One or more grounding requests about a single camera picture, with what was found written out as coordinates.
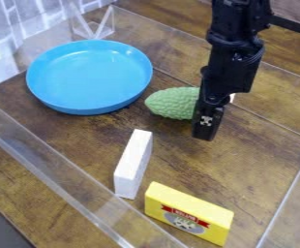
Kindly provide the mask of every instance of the white logo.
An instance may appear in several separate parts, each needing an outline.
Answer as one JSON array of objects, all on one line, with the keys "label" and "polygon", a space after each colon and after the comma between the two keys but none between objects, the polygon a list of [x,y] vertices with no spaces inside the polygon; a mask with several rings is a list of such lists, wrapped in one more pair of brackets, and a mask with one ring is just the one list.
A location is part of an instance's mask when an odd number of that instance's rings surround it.
[{"label": "white logo", "polygon": [[200,125],[201,126],[207,125],[208,127],[211,127],[212,126],[212,120],[213,120],[212,117],[201,116]]}]

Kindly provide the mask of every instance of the green plush object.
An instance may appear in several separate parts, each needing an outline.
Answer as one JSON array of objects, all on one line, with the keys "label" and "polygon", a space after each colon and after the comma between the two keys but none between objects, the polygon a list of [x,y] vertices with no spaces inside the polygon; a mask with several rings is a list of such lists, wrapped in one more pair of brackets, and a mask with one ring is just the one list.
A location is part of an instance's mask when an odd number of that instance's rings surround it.
[{"label": "green plush object", "polygon": [[196,87],[168,88],[151,94],[145,99],[145,105],[155,114],[172,119],[191,120],[197,95]]}]

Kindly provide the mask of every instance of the yellow package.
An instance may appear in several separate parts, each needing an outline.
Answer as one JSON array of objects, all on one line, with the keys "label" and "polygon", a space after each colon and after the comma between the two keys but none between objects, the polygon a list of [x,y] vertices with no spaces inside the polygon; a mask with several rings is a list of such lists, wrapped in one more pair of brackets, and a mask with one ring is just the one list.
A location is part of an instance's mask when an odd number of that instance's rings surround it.
[{"label": "yellow package", "polygon": [[145,213],[180,230],[224,246],[235,214],[153,182],[145,192]]}]

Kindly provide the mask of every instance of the blue plastic plate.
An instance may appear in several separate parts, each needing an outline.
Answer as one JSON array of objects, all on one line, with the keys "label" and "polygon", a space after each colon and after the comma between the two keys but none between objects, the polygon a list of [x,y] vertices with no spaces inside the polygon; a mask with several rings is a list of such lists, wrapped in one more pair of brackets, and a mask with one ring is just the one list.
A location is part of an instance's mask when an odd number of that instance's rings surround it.
[{"label": "blue plastic plate", "polygon": [[149,59],[137,49],[112,41],[81,41],[43,53],[28,68],[25,80],[49,108],[91,115],[128,106],[151,77]]}]

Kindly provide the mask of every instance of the wooden table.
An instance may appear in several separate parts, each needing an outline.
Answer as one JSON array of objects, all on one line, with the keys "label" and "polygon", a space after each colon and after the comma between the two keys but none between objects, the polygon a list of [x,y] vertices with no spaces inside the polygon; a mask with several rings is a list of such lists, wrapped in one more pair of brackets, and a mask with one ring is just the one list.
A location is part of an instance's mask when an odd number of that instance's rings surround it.
[{"label": "wooden table", "polygon": [[[197,36],[204,34],[211,11],[197,1],[120,0],[117,5]],[[300,74],[300,35],[273,27],[263,37],[265,61]],[[192,139],[188,121],[153,116],[144,105],[152,92],[184,85],[156,71],[145,94],[129,108],[76,117],[39,103],[21,74],[0,84],[0,108],[111,190],[112,172],[133,129],[152,131],[149,168],[131,204],[144,211],[144,192],[152,181],[161,182],[231,209],[236,217],[227,247],[255,247],[300,169],[300,135],[229,106],[215,141]],[[36,247],[116,247],[1,149],[0,211]],[[215,247],[156,223],[191,246]]]}]

